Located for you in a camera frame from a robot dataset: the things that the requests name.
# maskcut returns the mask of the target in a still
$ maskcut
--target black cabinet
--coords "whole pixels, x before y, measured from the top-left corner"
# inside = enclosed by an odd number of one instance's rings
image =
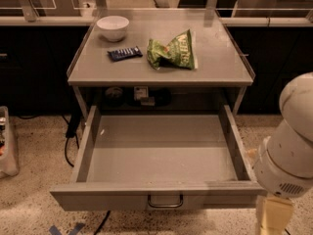
[[[0,105],[11,114],[69,113],[66,72],[87,29],[0,27]]]
[[[239,113],[278,114],[285,85],[313,71],[311,27],[229,27],[255,72],[255,81],[244,96]]]

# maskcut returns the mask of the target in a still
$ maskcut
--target gray cabinet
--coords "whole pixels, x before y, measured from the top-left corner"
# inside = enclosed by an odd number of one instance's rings
[[[94,88],[69,184],[51,193],[66,211],[252,208],[265,194],[256,182],[228,104],[240,104],[253,74],[217,15],[206,10],[107,10],[130,20],[127,37],[109,43],[92,31],[68,82],[79,93]],[[186,29],[196,33],[197,70],[161,68],[147,62],[149,38],[169,42]],[[143,58],[112,62],[107,51],[138,46]],[[161,107],[110,108],[102,91],[166,87]]]

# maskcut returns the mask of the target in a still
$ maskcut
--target yellow object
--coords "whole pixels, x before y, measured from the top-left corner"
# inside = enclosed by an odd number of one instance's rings
[[[291,200],[275,196],[258,197],[256,203],[257,233],[282,235],[293,213]]]
[[[257,149],[255,149],[255,148],[250,149],[246,152],[246,154],[247,154],[247,158],[248,158],[249,162],[251,163],[251,165],[254,165],[254,163],[256,161]]]

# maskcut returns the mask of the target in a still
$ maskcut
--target metal leg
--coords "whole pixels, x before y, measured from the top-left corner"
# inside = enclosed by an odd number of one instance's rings
[[[80,93],[80,90],[79,90],[79,88],[77,86],[73,86],[72,89],[73,89],[73,91],[75,93],[75,97],[76,97],[78,105],[80,107],[82,116],[84,117],[85,121],[87,121],[87,119],[88,119],[88,109],[87,109],[86,102],[83,99],[83,97],[82,97],[82,95]]]
[[[234,105],[234,109],[233,109],[233,115],[235,116],[238,112],[239,106],[241,105],[241,102],[245,96],[246,93],[246,87],[241,87],[241,89],[239,90],[235,105]]]
[[[35,22],[38,14],[34,10],[31,0],[19,0],[22,6],[22,13],[28,22]]]

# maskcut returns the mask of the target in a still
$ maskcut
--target white bowl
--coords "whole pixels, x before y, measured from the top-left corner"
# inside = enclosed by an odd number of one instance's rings
[[[97,21],[97,27],[109,42],[123,39],[129,25],[129,20],[120,16],[108,16]]]

